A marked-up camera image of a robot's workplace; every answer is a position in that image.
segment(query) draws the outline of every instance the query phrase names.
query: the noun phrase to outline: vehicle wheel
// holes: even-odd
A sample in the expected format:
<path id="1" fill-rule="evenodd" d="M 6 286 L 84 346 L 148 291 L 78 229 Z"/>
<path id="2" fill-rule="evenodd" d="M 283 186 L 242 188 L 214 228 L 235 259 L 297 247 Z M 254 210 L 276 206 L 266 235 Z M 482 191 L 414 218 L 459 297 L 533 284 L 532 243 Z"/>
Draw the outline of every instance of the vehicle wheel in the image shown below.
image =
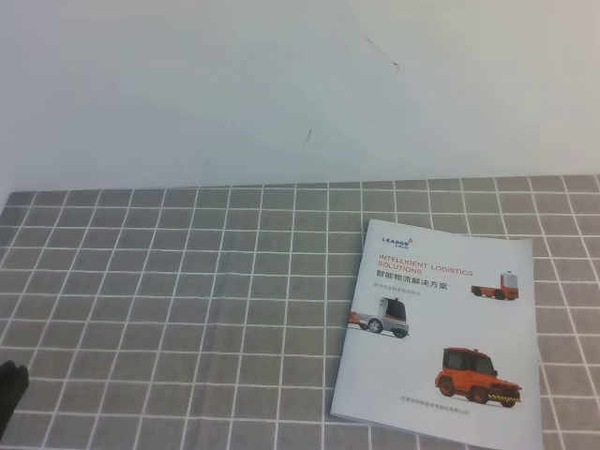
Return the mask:
<path id="1" fill-rule="evenodd" d="M 371 319 L 368 321 L 368 329 L 372 333 L 380 334 L 383 331 L 383 324 L 379 319 Z"/>
<path id="2" fill-rule="evenodd" d="M 454 383 L 449 378 L 440 381 L 440 392 L 443 396 L 451 397 L 454 395 Z"/>
<path id="3" fill-rule="evenodd" d="M 471 398 L 472 401 L 474 401 L 475 403 L 485 405 L 486 403 L 488 403 L 488 391 L 483 387 L 475 387 L 472 390 Z"/>

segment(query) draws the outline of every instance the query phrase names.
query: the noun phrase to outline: table surface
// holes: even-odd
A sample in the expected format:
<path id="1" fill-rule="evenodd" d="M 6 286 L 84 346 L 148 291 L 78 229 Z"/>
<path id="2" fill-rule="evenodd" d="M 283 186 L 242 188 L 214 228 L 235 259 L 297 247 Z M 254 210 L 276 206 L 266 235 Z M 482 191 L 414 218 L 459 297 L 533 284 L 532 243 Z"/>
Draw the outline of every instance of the table surface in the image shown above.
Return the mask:
<path id="1" fill-rule="evenodd" d="M 533 238 L 545 448 L 600 448 L 593 175 L 13 193 L 0 448 L 468 448 L 328 414 L 371 218 Z"/>

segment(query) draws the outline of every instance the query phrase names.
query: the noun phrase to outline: vehicle image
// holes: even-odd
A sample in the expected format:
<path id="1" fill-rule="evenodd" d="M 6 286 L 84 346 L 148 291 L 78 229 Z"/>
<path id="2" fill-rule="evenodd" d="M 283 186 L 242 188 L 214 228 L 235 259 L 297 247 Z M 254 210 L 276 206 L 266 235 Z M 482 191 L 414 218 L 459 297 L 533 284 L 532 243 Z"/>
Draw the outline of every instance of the vehicle image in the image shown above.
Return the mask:
<path id="1" fill-rule="evenodd" d="M 500 288 L 484 288 L 483 286 L 471 286 L 471 292 L 481 297 L 494 297 L 498 300 L 515 300 L 518 298 L 517 276 L 508 271 L 500 275 Z"/>
<path id="2" fill-rule="evenodd" d="M 397 338 L 405 338 L 409 334 L 409 325 L 406 324 L 406 308 L 397 298 L 382 298 L 379 301 L 379 311 L 376 316 L 352 311 L 350 323 L 355 323 L 363 330 L 372 333 L 391 331 Z"/>
<path id="3" fill-rule="evenodd" d="M 498 378 L 489 356 L 477 349 L 444 349 L 435 386 L 446 397 L 457 394 L 482 405 L 491 400 L 512 408 L 521 401 L 520 386 Z"/>

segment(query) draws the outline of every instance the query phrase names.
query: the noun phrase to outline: red vehicle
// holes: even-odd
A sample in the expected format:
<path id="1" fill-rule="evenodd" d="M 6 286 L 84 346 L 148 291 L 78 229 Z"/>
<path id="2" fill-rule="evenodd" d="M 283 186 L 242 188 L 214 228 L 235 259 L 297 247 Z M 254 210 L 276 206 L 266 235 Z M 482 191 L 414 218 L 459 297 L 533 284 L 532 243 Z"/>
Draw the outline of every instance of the red vehicle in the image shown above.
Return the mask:
<path id="1" fill-rule="evenodd" d="M 471 286 L 471 292 L 481 297 L 494 297 L 498 300 L 515 300 L 518 298 L 518 280 L 512 272 L 500 275 L 500 288 L 485 288 L 483 286 Z"/>
<path id="2" fill-rule="evenodd" d="M 444 349 L 435 386 L 446 397 L 458 394 L 482 405 L 491 400 L 512 408 L 521 401 L 520 386 L 498 378 L 489 356 L 477 349 Z"/>

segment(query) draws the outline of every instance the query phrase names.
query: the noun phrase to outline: logistics brochure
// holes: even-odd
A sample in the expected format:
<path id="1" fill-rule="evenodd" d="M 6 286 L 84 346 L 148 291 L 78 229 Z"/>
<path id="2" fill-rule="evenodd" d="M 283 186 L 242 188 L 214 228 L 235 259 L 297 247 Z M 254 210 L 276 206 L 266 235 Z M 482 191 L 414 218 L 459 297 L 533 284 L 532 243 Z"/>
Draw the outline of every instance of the logistics brochure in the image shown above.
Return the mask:
<path id="1" fill-rule="evenodd" d="M 331 414 L 541 450 L 532 246 L 371 220 Z"/>

